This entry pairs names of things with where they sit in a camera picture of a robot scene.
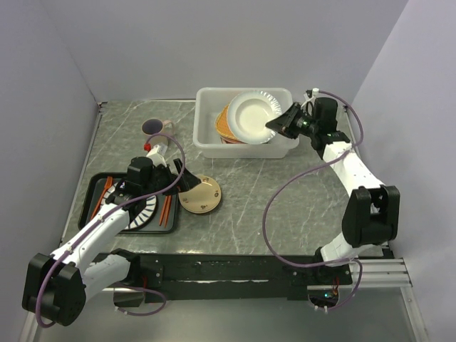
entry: white wall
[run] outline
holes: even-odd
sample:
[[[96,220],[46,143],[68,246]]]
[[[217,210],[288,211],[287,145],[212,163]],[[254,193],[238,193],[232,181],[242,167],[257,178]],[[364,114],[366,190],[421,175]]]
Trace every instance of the white wall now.
[[[26,267],[58,246],[96,114],[38,1],[0,1],[0,340],[16,342]]]
[[[41,0],[97,100],[318,86],[353,100],[407,0]]]
[[[456,340],[456,3],[410,0],[354,101],[368,166],[401,191],[404,256],[431,341]]]

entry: stack of plates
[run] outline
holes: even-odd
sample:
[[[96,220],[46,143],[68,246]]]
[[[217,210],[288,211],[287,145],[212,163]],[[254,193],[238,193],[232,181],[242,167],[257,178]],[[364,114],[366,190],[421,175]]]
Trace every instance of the stack of plates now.
[[[223,109],[215,120],[215,128],[223,143],[264,144],[276,134],[266,128],[266,123],[281,114],[281,106],[274,96],[261,90],[247,91]]]
[[[242,141],[236,139],[233,132],[229,129],[227,121],[228,107],[229,105],[225,106],[215,120],[215,129],[217,130],[217,133],[219,133],[220,140],[223,144],[243,144]]]

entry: gold plate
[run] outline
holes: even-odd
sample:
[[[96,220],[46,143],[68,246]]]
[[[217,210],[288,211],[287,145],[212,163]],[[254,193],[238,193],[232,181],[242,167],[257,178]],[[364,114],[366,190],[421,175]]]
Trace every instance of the gold plate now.
[[[193,214],[204,214],[215,209],[222,198],[219,184],[211,177],[198,175],[201,184],[187,192],[179,193],[179,202]]]

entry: cable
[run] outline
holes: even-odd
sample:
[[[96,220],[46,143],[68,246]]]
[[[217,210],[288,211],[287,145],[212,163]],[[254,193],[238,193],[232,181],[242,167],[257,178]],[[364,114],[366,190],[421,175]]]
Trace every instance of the cable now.
[[[49,269],[48,273],[44,277],[43,283],[41,283],[41,287],[40,287],[40,290],[38,292],[38,296],[36,297],[35,317],[36,317],[36,321],[38,322],[38,325],[40,327],[42,327],[42,328],[50,328],[51,326],[53,326],[55,324],[55,322],[51,322],[51,323],[44,323],[43,322],[43,319],[41,318],[41,304],[43,302],[44,291],[46,290],[46,287],[48,285],[49,279],[51,279],[54,271],[57,269],[57,267],[60,265],[60,263],[68,255],[71,254],[71,251],[74,250],[91,232],[93,232],[94,229],[96,229],[100,225],[100,223],[102,223],[104,220],[106,220],[112,213],[116,212],[117,210],[119,210],[120,208],[124,207],[125,205],[131,204],[131,203],[143,200],[143,199],[146,200],[147,198],[149,198],[151,196],[160,195],[163,192],[166,192],[166,191],[170,190],[171,188],[173,188],[177,184],[177,182],[179,182],[180,178],[182,178],[182,176],[184,175],[185,153],[184,153],[184,149],[182,148],[182,146],[178,143],[178,141],[174,137],[172,137],[172,136],[170,136],[168,134],[164,134],[164,133],[156,133],[156,134],[151,135],[147,139],[146,143],[148,143],[150,141],[150,139],[152,139],[153,137],[156,137],[156,136],[163,136],[163,137],[166,137],[166,138],[170,139],[171,141],[173,141],[174,144],[176,144],[177,148],[180,150],[180,153],[181,153],[181,156],[182,156],[182,169],[180,170],[179,174],[177,175],[177,178],[175,179],[175,181],[173,183],[168,185],[165,189],[159,190],[157,192],[153,192],[152,194],[147,194],[147,195],[143,195],[143,196],[139,196],[139,197],[130,199],[130,200],[128,200],[128,201],[126,201],[126,202],[124,202],[122,204],[119,204],[117,207],[112,208],[110,211],[108,211],[106,214],[104,214],[100,219],[98,219],[91,227],[89,227],[87,230],[85,230],[84,233],[76,241],[74,241],[74,243],[69,247],[68,251],[65,251],[62,254],[62,256],[60,258],[58,258],[56,262],[54,262],[54,264],[52,265],[52,267]],[[145,291],[145,290],[147,290],[146,292],[153,291],[153,290],[148,290],[148,289],[142,289],[141,291]]]
[[[165,305],[166,305],[166,297],[165,297],[164,294],[162,294],[162,293],[159,292],[159,291],[150,290],[150,289],[145,289],[145,288],[143,288],[143,287],[126,286],[126,285],[121,284],[121,283],[116,283],[115,285],[116,285],[116,287],[125,287],[126,289],[130,289],[130,290],[148,292],[149,294],[156,294],[156,295],[160,296],[161,299],[163,299],[162,305],[161,305],[158,309],[156,309],[156,310],[154,310],[154,311],[151,311],[151,312],[145,312],[145,313],[131,312],[131,311],[127,311],[127,310],[125,310],[125,309],[122,309],[122,308],[117,307],[117,310],[119,310],[120,312],[123,312],[125,315],[136,316],[136,317],[150,316],[150,315],[156,314],[157,312],[161,311],[161,310],[165,307]]]
[[[336,98],[337,100],[341,101],[344,105],[347,106],[347,108],[352,112],[353,116],[355,117],[356,119],[356,122],[358,123],[358,127],[359,127],[359,131],[360,131],[360,138],[357,142],[355,142],[354,144],[352,144],[351,148],[355,148],[357,146],[359,146],[363,140],[364,140],[364,131],[363,131],[363,125],[361,124],[361,120],[360,118],[358,117],[358,114],[356,114],[356,111],[353,109],[353,107],[350,105],[350,103],[348,103],[347,101],[345,101],[344,99],[338,97],[337,95],[334,95],[332,93],[329,93],[327,91],[324,91],[324,90],[320,90],[319,93],[322,93],[322,94],[325,94],[325,95],[329,95],[333,98]],[[312,263],[312,264],[298,264],[296,262],[292,262],[292,261],[289,261],[285,258],[283,258],[282,256],[279,255],[279,253],[277,253],[274,248],[272,247],[271,243],[269,242],[268,240],[268,236],[267,236],[267,232],[266,232],[266,217],[267,217],[267,214],[268,214],[268,211],[269,211],[269,208],[272,204],[272,202],[275,200],[275,198],[292,182],[294,182],[295,180],[305,176],[305,175],[308,175],[312,172],[315,172],[317,170],[320,170],[320,169],[323,169],[325,167],[328,167],[332,164],[336,164],[338,161],[342,160],[343,158],[345,158],[347,156],[347,154],[350,152],[351,150],[347,150],[345,151],[342,155],[340,155],[339,157],[337,157],[336,159],[330,161],[330,162],[325,162],[324,164],[322,165],[318,165],[318,166],[315,166],[315,167],[312,167],[304,172],[301,172],[295,176],[293,176],[291,179],[289,179],[284,185],[282,185],[277,191],[275,191],[275,193],[271,196],[271,198],[269,199],[269,201],[267,202],[266,204],[266,208],[264,209],[263,211],[263,219],[261,221],[261,228],[262,228],[262,231],[263,231],[263,238],[264,238],[264,242],[266,243],[269,251],[280,261],[282,261],[284,264],[287,264],[289,266],[292,266],[292,267],[297,267],[297,268],[301,268],[301,269],[309,269],[311,267],[319,267],[319,266],[325,266],[325,265],[329,265],[329,264],[338,264],[338,263],[348,263],[348,262],[355,262],[359,265],[360,267],[360,271],[359,271],[359,277],[358,277],[358,280],[355,284],[355,286],[353,287],[353,290],[352,292],[347,296],[347,298],[342,301],[342,303],[332,307],[332,308],[328,308],[328,310],[334,310],[334,309],[337,309],[339,307],[341,307],[342,305],[344,305],[345,303],[347,303],[348,301],[350,301],[350,299],[355,295],[356,291],[358,290],[358,287],[361,283],[361,277],[363,275],[363,265],[362,263],[359,262],[359,260],[357,259],[349,259],[349,258],[345,258],[345,259],[339,259],[339,260],[330,260],[330,261],[322,261],[322,262],[315,262],[315,263]]]

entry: mug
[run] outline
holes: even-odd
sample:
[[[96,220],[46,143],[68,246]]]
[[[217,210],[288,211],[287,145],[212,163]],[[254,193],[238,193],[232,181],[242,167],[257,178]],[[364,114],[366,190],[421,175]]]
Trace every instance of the mug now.
[[[146,120],[141,127],[142,131],[144,134],[149,137],[152,134],[155,133],[166,133],[168,135],[174,135],[175,133],[175,125],[171,120],[164,120],[161,121],[160,119],[149,119]],[[168,138],[163,137],[163,136],[157,136],[153,137],[150,141],[150,146],[154,147],[156,144],[163,144],[168,146]]]

